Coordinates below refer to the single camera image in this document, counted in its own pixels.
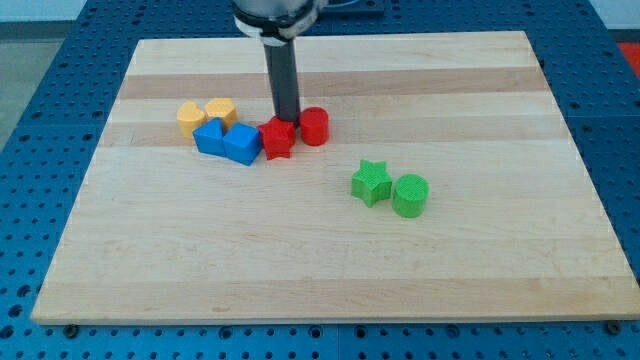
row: yellow block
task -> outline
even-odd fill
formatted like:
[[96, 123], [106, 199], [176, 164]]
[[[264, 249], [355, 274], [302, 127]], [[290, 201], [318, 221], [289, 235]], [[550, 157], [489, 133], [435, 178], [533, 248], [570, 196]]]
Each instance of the yellow block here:
[[207, 114], [198, 108], [195, 101], [187, 101], [178, 109], [178, 125], [182, 135], [187, 139], [193, 139], [193, 130], [204, 125]]
[[222, 120], [222, 128], [224, 131], [231, 129], [233, 124], [238, 121], [238, 112], [233, 101], [229, 98], [215, 98], [204, 106], [209, 120], [219, 117]]

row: wooden board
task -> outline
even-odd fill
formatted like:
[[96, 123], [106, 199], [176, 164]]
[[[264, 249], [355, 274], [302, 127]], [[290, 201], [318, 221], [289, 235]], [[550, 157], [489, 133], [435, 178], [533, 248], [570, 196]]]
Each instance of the wooden board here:
[[[272, 115], [251, 39], [138, 44], [33, 318], [42, 324], [640, 317], [640, 290], [522, 32], [300, 38], [330, 142], [251, 167], [199, 154], [179, 105]], [[360, 159], [427, 210], [351, 197]]]

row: red star block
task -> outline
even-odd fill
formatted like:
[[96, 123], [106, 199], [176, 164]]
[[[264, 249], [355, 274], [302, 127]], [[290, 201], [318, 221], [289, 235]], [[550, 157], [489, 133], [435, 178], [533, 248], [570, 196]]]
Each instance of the red star block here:
[[267, 160], [291, 157], [291, 147], [296, 143], [296, 130], [292, 122], [274, 116], [268, 123], [258, 126], [258, 130]]
[[300, 114], [302, 141], [320, 146], [329, 140], [329, 114], [320, 107], [311, 107]]

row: red cylinder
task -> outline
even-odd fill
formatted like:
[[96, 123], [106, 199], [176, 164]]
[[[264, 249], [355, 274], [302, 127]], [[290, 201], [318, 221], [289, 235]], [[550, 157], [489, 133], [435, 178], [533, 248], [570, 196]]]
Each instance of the red cylinder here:
[[329, 114], [321, 107], [311, 107], [300, 114], [302, 141], [320, 146], [329, 140]]

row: green cylinder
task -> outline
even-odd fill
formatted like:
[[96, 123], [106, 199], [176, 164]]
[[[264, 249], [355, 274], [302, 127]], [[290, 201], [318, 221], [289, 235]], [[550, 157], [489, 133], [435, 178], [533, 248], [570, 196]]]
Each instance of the green cylinder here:
[[405, 218], [415, 218], [424, 212], [429, 196], [429, 183], [419, 175], [403, 175], [393, 191], [393, 210]]

